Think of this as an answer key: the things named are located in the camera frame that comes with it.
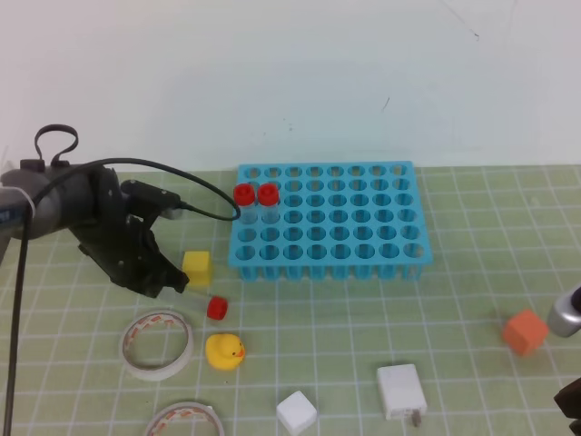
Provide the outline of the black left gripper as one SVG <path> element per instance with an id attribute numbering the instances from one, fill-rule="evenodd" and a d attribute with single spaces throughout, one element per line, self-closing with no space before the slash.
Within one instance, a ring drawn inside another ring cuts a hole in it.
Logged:
<path id="1" fill-rule="evenodd" d="M 152 299 L 164 288 L 183 293 L 187 275 L 159 253 L 151 227 L 129 214 L 116 173 L 99 169 L 90 183 L 94 218 L 71 228 L 81 252 L 120 287 Z"/>

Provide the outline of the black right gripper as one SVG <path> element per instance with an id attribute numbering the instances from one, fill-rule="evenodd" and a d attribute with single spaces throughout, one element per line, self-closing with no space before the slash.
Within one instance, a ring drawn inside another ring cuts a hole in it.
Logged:
<path id="1" fill-rule="evenodd" d="M 581 379 L 572 381 L 562 388 L 555 395 L 554 401 L 564 415 L 573 420 L 569 428 L 579 430 L 581 425 Z"/>

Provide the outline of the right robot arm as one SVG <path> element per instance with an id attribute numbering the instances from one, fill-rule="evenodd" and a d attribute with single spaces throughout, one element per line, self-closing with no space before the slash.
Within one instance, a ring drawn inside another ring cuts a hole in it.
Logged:
<path id="1" fill-rule="evenodd" d="M 556 336 L 568 338 L 580 331 L 580 285 L 561 295 L 547 316 L 549 330 Z M 569 383 L 554 397 L 557 407 L 572 419 L 569 429 L 580 434 L 580 379 Z"/>

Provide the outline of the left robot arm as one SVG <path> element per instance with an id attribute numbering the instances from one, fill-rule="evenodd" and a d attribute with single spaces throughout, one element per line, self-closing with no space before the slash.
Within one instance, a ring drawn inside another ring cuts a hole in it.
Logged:
<path id="1" fill-rule="evenodd" d="M 150 298 L 165 288 L 184 291 L 187 275 L 160 251 L 152 230 L 158 217 L 181 206 L 178 194 L 135 180 L 121 182 L 115 170 L 102 165 L 24 163 L 1 182 L 3 236 L 21 237 L 22 214 L 34 201 L 30 238 L 67 229 L 112 283 Z"/>

